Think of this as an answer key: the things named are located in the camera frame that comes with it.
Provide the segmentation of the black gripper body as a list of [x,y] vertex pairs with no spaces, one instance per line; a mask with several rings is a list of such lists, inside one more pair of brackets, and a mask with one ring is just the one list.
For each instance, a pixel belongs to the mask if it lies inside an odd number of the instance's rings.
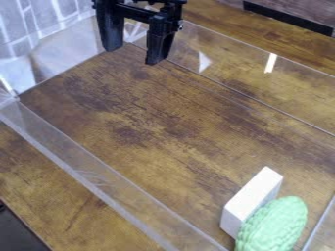
[[[183,6],[187,0],[131,0],[131,4],[126,0],[92,0],[94,9],[100,18],[120,22],[131,19],[142,23],[149,23],[154,17],[161,17],[169,21],[179,21],[182,19]],[[139,7],[139,2],[147,2],[150,5],[162,4],[162,8],[155,11]]]

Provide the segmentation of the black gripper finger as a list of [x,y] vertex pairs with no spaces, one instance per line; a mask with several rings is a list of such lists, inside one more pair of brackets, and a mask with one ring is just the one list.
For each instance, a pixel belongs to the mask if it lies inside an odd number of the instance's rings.
[[169,57],[175,34],[182,29],[182,20],[175,20],[165,14],[155,14],[150,18],[147,32],[147,58],[146,63],[155,65]]
[[111,9],[99,6],[98,22],[102,46],[111,52],[123,46],[124,18]]

